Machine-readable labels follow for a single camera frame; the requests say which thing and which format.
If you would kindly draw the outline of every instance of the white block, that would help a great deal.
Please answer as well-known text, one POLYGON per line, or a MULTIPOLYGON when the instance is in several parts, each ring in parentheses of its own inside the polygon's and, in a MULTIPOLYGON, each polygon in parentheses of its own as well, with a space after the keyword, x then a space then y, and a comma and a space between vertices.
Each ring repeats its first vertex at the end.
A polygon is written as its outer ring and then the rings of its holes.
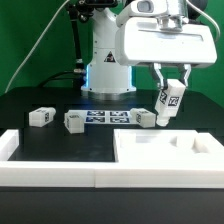
POLYGON ((130 111, 132 117, 136 119, 137 123, 143 128, 155 127, 156 115, 144 108, 133 108, 130 111))
POLYGON ((18 130, 7 130, 0 137, 0 161, 7 161, 18 146, 18 130))
POLYGON ((71 134, 84 132, 84 120, 78 113, 65 114, 65 127, 71 134))
POLYGON ((56 110, 53 107, 41 107, 29 113, 29 125, 43 127, 54 119, 56 110))

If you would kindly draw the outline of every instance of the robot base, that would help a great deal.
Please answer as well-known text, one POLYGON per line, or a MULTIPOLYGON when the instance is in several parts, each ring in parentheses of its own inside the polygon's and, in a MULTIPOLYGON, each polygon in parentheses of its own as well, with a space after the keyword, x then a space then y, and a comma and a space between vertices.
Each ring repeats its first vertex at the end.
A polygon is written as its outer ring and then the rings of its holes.
POLYGON ((124 93, 100 93, 82 89, 81 93, 84 97, 89 97, 97 100, 123 100, 134 97, 136 94, 136 88, 132 88, 128 92, 124 93))

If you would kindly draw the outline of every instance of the white robot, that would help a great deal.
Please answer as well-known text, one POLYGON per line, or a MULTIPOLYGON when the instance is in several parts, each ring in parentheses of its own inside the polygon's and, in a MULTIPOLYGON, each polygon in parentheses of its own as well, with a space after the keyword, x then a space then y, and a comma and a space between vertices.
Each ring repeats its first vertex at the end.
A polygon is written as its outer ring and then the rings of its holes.
MULTIPOLYGON (((116 4, 100 2, 101 6, 116 4)), ((89 7, 91 0, 81 3, 89 7)), ((83 95, 116 100, 133 94, 131 66, 148 66, 160 89, 157 124, 166 126, 176 116, 191 67, 207 67, 216 61, 210 29, 188 23, 186 0, 136 0, 118 16, 108 8, 94 8, 93 59, 83 95), (180 80, 165 80, 163 66, 177 67, 180 80)))

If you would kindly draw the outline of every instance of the black and white pattern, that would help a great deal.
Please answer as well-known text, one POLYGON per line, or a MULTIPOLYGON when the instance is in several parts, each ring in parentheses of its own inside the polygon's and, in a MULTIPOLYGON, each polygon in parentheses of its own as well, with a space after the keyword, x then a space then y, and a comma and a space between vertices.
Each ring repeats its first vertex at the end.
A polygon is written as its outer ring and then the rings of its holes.
POLYGON ((111 117, 110 122, 116 124, 129 124, 130 120, 126 117, 111 117))
POLYGON ((105 116, 105 111, 89 110, 87 111, 87 116, 105 116))
POLYGON ((141 123, 141 115, 140 114, 136 114, 136 121, 138 123, 141 123))
POLYGON ((105 123, 105 117, 87 117, 87 123, 105 123))
POLYGON ((170 97, 168 106, 176 107, 178 105, 179 99, 180 99, 180 97, 174 97, 174 96, 170 97))
POLYGON ((45 122, 48 122, 49 121, 49 113, 46 113, 45 114, 45 122))
POLYGON ((128 113, 126 111, 110 111, 111 117, 127 117, 128 113))
POLYGON ((160 101, 165 104, 166 103, 166 99, 167 99, 167 94, 165 92, 161 92, 161 95, 160 95, 160 101))

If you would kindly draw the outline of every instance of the cable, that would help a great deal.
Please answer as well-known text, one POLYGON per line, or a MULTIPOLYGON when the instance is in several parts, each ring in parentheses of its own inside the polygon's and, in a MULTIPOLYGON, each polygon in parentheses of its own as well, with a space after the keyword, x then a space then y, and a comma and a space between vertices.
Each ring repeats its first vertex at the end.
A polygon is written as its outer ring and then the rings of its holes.
POLYGON ((58 14, 60 13, 60 11, 64 8, 64 6, 69 2, 70 0, 66 0, 61 7, 56 11, 56 13, 54 14, 54 16, 52 17, 52 19, 50 20, 50 22, 48 23, 47 27, 45 28, 45 30, 43 31, 43 33, 40 35, 39 39, 37 40, 37 42, 34 44, 33 48, 30 50, 29 54, 26 56, 26 58, 23 60, 23 62, 21 63, 21 65, 17 68, 17 70, 15 71, 15 73, 13 74, 12 78, 10 79, 7 88, 5 90, 5 93, 7 93, 9 91, 9 88, 12 84, 12 82, 14 81, 14 79, 16 78, 16 76, 18 75, 18 73, 20 72, 20 70, 22 69, 22 67, 26 64, 26 62, 29 60, 30 56, 33 54, 33 52, 35 51, 35 49, 37 48, 38 44, 40 43, 40 41, 42 40, 42 38, 44 37, 44 35, 46 34, 46 32, 48 31, 48 29, 50 28, 50 26, 52 25, 52 23, 54 22, 54 20, 56 19, 56 17, 58 16, 58 14))
POLYGON ((215 42, 217 42, 221 36, 221 32, 220 32, 219 25, 216 23, 216 21, 212 17, 210 17, 208 14, 206 14, 205 12, 203 12, 199 8, 197 8, 195 5, 193 5, 189 0, 186 0, 186 2, 191 8, 193 8, 195 11, 200 13, 202 16, 204 16, 207 20, 209 20, 214 25, 214 27, 216 29, 215 42))
POLYGON ((37 87, 43 87, 47 82, 49 82, 49 80, 57 78, 62 75, 66 75, 66 74, 74 74, 74 71, 58 72, 55 75, 52 75, 52 76, 48 77, 46 80, 42 81, 37 87))
POLYGON ((46 80, 42 85, 39 85, 38 87, 43 87, 45 84, 47 84, 48 82, 51 82, 51 81, 57 81, 57 80, 75 80, 75 79, 80 79, 82 78, 82 76, 74 76, 73 78, 70 77, 70 78, 53 78, 53 79, 49 79, 49 80, 46 80))

